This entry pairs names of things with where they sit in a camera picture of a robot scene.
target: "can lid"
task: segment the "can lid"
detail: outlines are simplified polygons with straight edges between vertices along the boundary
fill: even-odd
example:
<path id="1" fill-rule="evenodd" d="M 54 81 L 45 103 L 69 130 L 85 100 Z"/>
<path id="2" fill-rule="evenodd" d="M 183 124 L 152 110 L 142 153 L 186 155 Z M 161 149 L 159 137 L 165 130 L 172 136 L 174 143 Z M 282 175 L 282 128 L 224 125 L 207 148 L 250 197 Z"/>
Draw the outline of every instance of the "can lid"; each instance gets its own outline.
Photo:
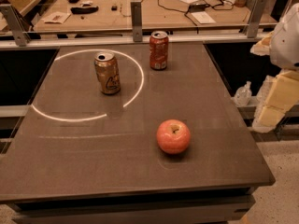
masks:
<path id="1" fill-rule="evenodd" d="M 114 58 L 114 54 L 110 51 L 101 51 L 95 54 L 95 60 L 98 62 L 108 62 Z"/>
<path id="2" fill-rule="evenodd" d="M 167 37 L 167 33 L 164 31 L 155 31 L 151 33 L 151 36 L 156 39 L 163 39 Z"/>

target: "red soda can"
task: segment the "red soda can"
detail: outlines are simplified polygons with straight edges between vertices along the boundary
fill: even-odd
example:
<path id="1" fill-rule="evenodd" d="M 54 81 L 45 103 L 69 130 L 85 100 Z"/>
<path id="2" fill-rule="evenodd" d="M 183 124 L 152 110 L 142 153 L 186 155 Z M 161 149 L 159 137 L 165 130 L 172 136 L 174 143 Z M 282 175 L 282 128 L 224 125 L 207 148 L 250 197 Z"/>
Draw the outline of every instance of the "red soda can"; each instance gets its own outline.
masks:
<path id="1" fill-rule="evenodd" d="M 168 35 L 163 31 L 153 32 L 149 39 L 149 65 L 152 69 L 163 70 L 167 67 Z"/>

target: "background table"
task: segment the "background table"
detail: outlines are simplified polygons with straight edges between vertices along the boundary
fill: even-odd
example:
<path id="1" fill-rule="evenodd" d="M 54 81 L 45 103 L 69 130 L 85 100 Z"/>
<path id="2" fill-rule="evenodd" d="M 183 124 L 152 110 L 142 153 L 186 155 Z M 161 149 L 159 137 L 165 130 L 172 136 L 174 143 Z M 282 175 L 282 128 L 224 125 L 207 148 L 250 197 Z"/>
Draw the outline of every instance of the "background table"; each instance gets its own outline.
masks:
<path id="1" fill-rule="evenodd" d="M 80 0 L 76 4 L 70 4 L 67 0 L 57 0 L 53 6 L 43 15 L 55 11 L 71 13 L 71 7 L 80 7 Z M 132 29 L 130 3 L 132 0 L 91 0 L 93 6 L 98 6 L 99 10 L 87 15 L 71 15 L 64 24 L 49 24 L 39 21 L 35 26 L 38 33 L 45 33 L 49 31 L 56 32 L 71 32 L 71 31 L 129 31 Z M 218 4 L 220 1 L 207 0 L 211 5 Z M 188 4 L 179 0 L 162 0 L 161 4 L 165 7 L 179 9 L 182 11 L 188 10 Z M 111 11 L 113 5 L 118 6 L 117 11 Z M 217 28 L 229 25 L 244 25 L 249 19 L 250 11 L 246 7 L 234 7 L 232 10 L 214 10 L 209 7 L 206 9 L 207 14 L 212 17 L 216 23 L 200 24 L 192 15 L 189 16 L 200 28 Z M 273 21 L 269 16 L 264 16 L 262 22 Z M 145 30 L 154 29 L 172 29 L 181 30 L 192 28 L 195 29 L 194 24 L 184 17 L 184 14 L 174 10 L 166 10 L 158 6 L 158 0 L 144 0 L 142 2 L 142 25 Z"/>

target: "gold soda can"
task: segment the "gold soda can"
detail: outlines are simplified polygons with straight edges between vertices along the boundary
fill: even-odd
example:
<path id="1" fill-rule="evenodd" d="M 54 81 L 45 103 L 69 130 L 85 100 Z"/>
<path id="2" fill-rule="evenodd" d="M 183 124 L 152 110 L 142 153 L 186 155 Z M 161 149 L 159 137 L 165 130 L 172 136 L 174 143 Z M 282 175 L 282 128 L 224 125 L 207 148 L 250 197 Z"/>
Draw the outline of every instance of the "gold soda can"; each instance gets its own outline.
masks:
<path id="1" fill-rule="evenodd" d="M 114 94 L 121 89 L 118 61 L 113 52 L 100 51 L 96 53 L 94 66 L 102 93 Z"/>

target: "cable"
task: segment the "cable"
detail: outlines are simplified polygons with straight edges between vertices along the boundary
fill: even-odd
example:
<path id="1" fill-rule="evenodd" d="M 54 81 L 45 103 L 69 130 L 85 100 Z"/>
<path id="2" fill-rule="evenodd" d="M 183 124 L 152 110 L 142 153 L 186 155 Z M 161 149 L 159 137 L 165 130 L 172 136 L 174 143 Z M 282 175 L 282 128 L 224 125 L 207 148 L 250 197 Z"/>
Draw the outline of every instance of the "cable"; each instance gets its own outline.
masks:
<path id="1" fill-rule="evenodd" d="M 197 34 L 198 34 L 198 32 L 199 32 L 198 25 L 197 25 L 197 24 L 196 24 L 196 23 L 195 23 L 195 22 L 188 16 L 189 8 L 188 8 L 187 10 L 184 10 L 184 11 L 182 11 L 182 10 L 178 10 L 178 9 L 175 9 L 175 8 L 169 8 L 169 7 L 165 7 L 165 6 L 161 5 L 160 1 L 161 1 L 161 0 L 158 0 L 158 1 L 157 1 L 159 7 L 162 7 L 163 9 L 166 9 L 166 10 L 177 11 L 177 12 L 181 12 L 181 13 L 183 13 L 184 16 L 185 16 L 187 19 L 189 19 L 189 20 L 193 23 L 193 25 L 196 27 L 196 29 L 197 29 Z M 230 5 L 231 5 L 230 8 L 225 8 L 225 9 L 218 9 L 218 8 L 216 8 L 216 7 L 218 7 L 218 6 L 224 6 L 224 2 L 223 2 L 223 0 L 219 0 L 221 3 L 220 3 L 220 4 L 217 4 L 217 5 L 214 5 L 214 6 L 210 5 L 206 0 L 198 0 L 198 1 L 203 1 L 203 2 L 205 2 L 209 7 L 213 8 L 214 10 L 231 10 L 231 9 L 233 9 L 233 7 L 234 7 L 234 4 L 231 3 L 231 2 L 229 2 Z"/>
<path id="2" fill-rule="evenodd" d="M 123 14 L 123 13 L 122 13 L 122 3 L 121 3 L 121 7 L 120 7 L 120 14 L 122 14 L 122 16 L 123 16 L 124 18 L 132 17 L 131 14 L 130 14 L 130 15 L 127 15 L 127 14 Z"/>

